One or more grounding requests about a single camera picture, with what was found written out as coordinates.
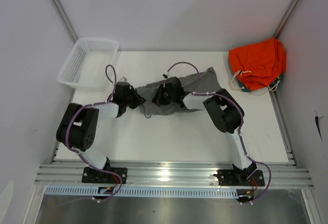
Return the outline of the grey shorts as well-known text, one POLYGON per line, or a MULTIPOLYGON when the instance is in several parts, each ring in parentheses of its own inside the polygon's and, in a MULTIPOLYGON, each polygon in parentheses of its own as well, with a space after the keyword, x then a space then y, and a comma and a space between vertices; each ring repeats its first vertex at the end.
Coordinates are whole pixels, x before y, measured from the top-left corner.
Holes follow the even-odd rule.
MULTIPOLYGON (((182 87, 187 92, 216 92, 221 89, 221 86, 217 80, 217 75, 213 67, 207 68, 206 71, 199 74, 191 74, 185 77, 180 77, 182 87)), ((150 118, 153 115, 171 115, 173 113, 189 113, 196 110, 188 110, 181 107, 177 103, 170 103, 169 105, 158 106, 152 103, 152 99, 158 91, 158 88, 164 81, 158 81, 147 84, 142 87, 136 88, 136 92, 139 96, 143 97, 146 101, 139 106, 139 111, 146 118, 150 118)))

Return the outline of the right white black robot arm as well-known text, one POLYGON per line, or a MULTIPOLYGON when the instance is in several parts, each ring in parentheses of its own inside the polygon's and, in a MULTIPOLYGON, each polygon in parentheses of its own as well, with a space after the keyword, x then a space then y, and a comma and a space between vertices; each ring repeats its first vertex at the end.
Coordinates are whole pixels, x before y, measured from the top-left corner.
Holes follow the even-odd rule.
POLYGON ((244 111, 226 89, 212 93, 190 92, 184 90, 178 78, 171 77, 159 86, 152 102, 158 106, 177 103, 188 110, 207 111, 216 129, 226 134, 229 140, 234 180, 238 185, 252 180, 257 166, 249 158, 242 138, 244 111))

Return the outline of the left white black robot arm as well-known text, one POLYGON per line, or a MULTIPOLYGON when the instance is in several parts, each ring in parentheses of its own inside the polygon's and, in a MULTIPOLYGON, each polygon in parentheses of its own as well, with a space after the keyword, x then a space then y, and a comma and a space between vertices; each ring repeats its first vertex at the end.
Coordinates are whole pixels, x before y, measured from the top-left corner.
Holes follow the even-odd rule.
POLYGON ((128 82, 118 82, 104 101, 87 105, 70 103, 56 131, 56 139, 94 170, 93 177, 98 182, 105 183, 111 178, 111 163, 94 144, 97 124, 102 119, 119 118, 127 108, 136 109, 145 102, 128 82))

